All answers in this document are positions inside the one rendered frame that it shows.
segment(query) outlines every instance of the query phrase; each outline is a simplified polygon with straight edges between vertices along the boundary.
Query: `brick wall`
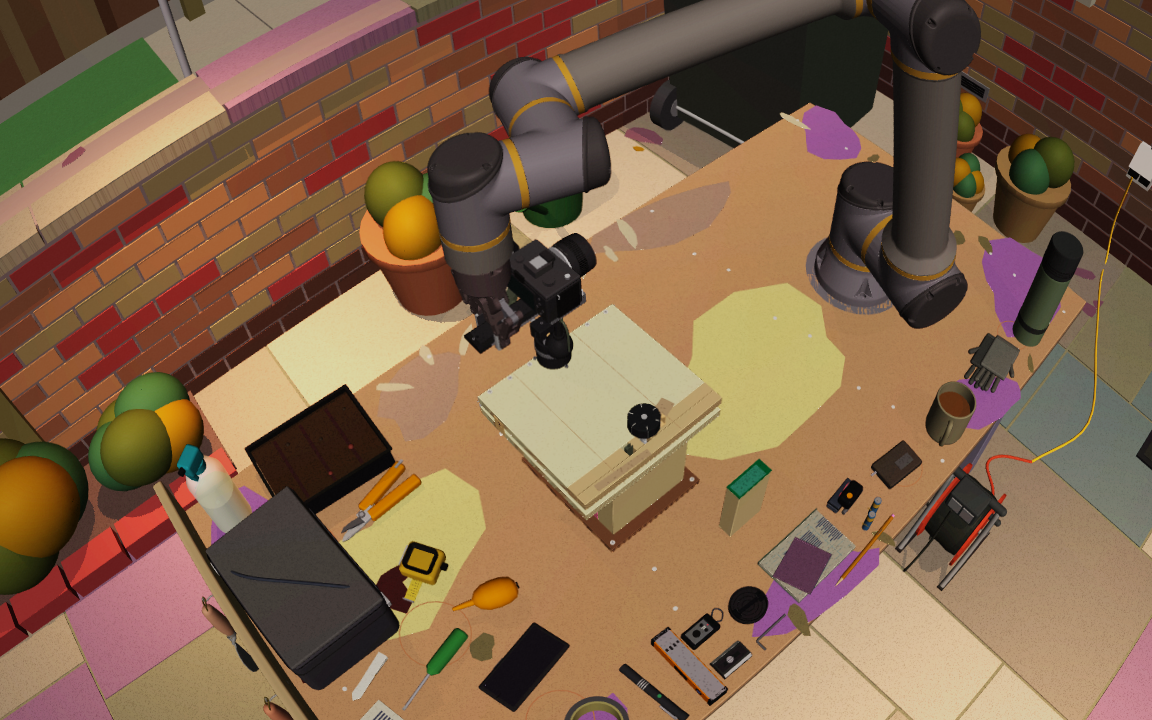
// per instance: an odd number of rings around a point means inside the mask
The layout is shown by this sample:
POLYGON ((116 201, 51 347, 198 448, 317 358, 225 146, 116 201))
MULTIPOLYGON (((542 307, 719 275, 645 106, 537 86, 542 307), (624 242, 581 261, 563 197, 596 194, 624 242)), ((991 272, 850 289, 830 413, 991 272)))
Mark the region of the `brick wall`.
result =
MULTIPOLYGON (((1078 169, 1061 217, 1102 247, 1126 167, 1152 142, 1152 0, 968 0, 980 15, 969 74, 990 88, 979 156, 1022 132, 1061 137, 1078 169)), ((890 90, 890 53, 882 60, 890 90)), ((1115 258, 1152 285, 1152 190, 1135 187, 1114 230, 1115 258)))
MULTIPOLYGON (((0 384, 47 441, 86 458, 134 377, 192 392, 362 282, 362 187, 424 169, 458 132, 502 135, 486 97, 514 58, 576 50, 664 0, 475 0, 295 88, 119 194, 0 282, 0 384)), ((611 132, 655 85, 591 108, 611 132)))

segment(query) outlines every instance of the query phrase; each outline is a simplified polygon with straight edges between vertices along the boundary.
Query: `green lawn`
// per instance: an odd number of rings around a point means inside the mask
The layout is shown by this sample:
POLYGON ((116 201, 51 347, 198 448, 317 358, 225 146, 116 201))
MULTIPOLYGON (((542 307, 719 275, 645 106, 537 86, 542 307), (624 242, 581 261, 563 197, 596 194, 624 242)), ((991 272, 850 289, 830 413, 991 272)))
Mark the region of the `green lawn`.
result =
POLYGON ((40 97, 0 124, 0 195, 174 83, 137 40, 40 97))

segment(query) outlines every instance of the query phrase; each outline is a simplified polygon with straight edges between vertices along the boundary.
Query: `black marker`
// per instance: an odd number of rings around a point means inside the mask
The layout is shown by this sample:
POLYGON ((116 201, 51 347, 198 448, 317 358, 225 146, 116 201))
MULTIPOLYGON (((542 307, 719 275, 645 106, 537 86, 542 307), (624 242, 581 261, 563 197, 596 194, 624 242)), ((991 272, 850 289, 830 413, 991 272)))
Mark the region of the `black marker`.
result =
POLYGON ((682 711, 682 707, 675 705, 675 703, 669 700, 669 698, 664 697, 662 692, 654 689, 652 683, 649 683, 643 679, 643 675, 635 673, 634 667, 621 665, 621 674, 626 675, 627 679, 630 679, 631 683, 643 688, 643 692, 647 694, 652 700, 660 703, 660 710, 664 710, 666 715, 673 717, 673 720, 687 720, 687 713, 682 711))

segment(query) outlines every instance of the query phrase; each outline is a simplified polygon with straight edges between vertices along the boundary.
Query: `orange utility tool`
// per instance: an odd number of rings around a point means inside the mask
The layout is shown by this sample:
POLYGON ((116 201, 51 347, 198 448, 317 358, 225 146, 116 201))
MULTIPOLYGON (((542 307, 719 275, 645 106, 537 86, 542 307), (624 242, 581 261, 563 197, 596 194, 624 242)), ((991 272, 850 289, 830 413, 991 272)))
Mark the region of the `orange utility tool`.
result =
POLYGON ((403 473, 407 465, 403 465, 402 460, 397 462, 396 465, 389 470, 385 470, 385 475, 381 475, 379 480, 376 480, 376 486, 367 492, 367 495, 362 498, 362 502, 358 503, 358 516, 355 520, 349 520, 344 528, 340 529, 343 533, 340 541, 347 541, 347 539, 353 538, 358 533, 358 530, 365 529, 367 525, 376 523, 389 508, 397 505, 399 500, 402 498, 411 495, 412 491, 420 486, 420 478, 412 475, 412 477, 407 478, 399 484, 394 492, 385 495, 385 492, 393 486, 394 480, 396 480, 403 473))

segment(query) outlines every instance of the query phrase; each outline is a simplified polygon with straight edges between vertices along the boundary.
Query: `plant pot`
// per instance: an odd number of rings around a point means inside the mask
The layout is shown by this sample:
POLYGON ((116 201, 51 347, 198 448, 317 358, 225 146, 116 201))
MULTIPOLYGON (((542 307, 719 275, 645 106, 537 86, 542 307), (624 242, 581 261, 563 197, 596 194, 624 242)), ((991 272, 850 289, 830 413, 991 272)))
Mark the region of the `plant pot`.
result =
POLYGON ((1030 195, 1011 182, 1009 147, 998 151, 998 190, 993 200, 993 223, 1006 237, 1016 242, 1033 242, 1056 209, 1069 200, 1069 185, 1047 188, 1041 195, 1030 195))
POLYGON ((963 205, 964 209, 968 209, 969 213, 975 213, 975 206, 977 206, 982 197, 984 197, 984 188, 980 188, 980 190, 978 190, 972 197, 963 197, 957 192, 954 194, 954 200, 958 205, 963 205))
POLYGON ((980 123, 977 123, 977 131, 975 131, 971 141, 961 142, 958 144, 958 151, 955 154, 955 158, 957 158, 957 156, 963 156, 964 152, 973 152, 975 146, 980 145, 980 138, 984 136, 984 131, 980 127, 980 123))
POLYGON ((447 258, 444 258, 442 245, 419 260, 403 260, 385 245, 385 234, 370 214, 362 218, 361 225, 358 240, 362 251, 379 266, 397 303, 406 306, 408 313, 429 318, 460 305, 461 290, 456 278, 452 276, 452 268, 447 266, 447 258))

